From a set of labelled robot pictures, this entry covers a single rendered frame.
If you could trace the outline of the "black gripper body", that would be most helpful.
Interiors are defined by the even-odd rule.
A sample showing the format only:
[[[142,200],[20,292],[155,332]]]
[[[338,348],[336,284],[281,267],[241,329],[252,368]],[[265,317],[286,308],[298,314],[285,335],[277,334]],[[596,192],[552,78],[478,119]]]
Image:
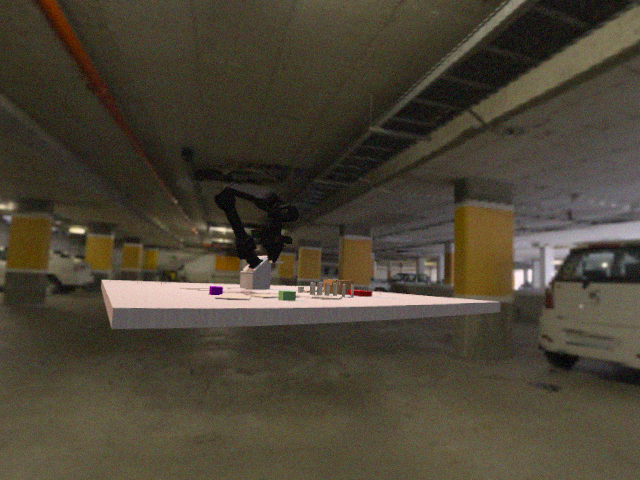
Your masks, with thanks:
[[[282,223],[280,222],[267,222],[267,225],[265,226],[266,228],[268,227],[268,225],[270,225],[271,227],[271,231],[272,231],[272,237],[271,238],[267,238],[267,236],[265,236],[264,238],[257,238],[256,239],[256,244],[261,244],[261,245],[269,245],[269,244],[278,244],[278,245],[284,245],[284,243],[287,244],[292,244],[292,238],[290,236],[282,236],[281,235],[281,229],[284,228],[284,226],[282,226]]]

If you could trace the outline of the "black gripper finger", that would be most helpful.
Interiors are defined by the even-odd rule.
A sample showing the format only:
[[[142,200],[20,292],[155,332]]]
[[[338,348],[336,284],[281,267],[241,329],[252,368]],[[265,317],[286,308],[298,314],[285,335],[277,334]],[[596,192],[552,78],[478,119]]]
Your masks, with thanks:
[[[268,262],[272,261],[272,249],[271,249],[271,247],[269,245],[264,245],[264,244],[261,245],[261,246],[263,246],[265,248],[265,250],[266,250]]]
[[[278,259],[281,251],[286,245],[278,245],[278,244],[269,244],[272,249],[272,263],[275,263]]]

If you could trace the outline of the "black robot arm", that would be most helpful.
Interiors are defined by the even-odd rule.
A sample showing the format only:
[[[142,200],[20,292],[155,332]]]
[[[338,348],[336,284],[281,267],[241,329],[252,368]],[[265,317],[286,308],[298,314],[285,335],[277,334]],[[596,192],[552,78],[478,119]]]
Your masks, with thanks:
[[[256,190],[238,185],[235,182],[230,183],[215,195],[215,204],[224,210],[236,235],[238,257],[241,260],[246,259],[249,265],[248,268],[253,269],[263,261],[259,259],[254,252],[256,245],[253,238],[264,238],[267,235],[267,238],[271,238],[272,231],[270,225],[268,225],[267,228],[265,227],[266,225],[263,225],[263,227],[259,229],[251,230],[251,236],[246,234],[243,223],[235,208],[235,196],[249,200],[259,209],[268,212],[267,222],[282,223],[296,221],[299,217],[299,212],[296,207],[290,204],[283,205],[285,201],[271,190]],[[278,203],[275,204],[276,202]]]

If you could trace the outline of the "small green block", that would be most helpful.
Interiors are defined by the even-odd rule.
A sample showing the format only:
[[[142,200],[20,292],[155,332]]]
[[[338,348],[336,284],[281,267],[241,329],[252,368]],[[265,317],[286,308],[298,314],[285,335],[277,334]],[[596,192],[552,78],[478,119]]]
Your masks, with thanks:
[[[296,301],[296,292],[295,291],[278,291],[278,300]]]

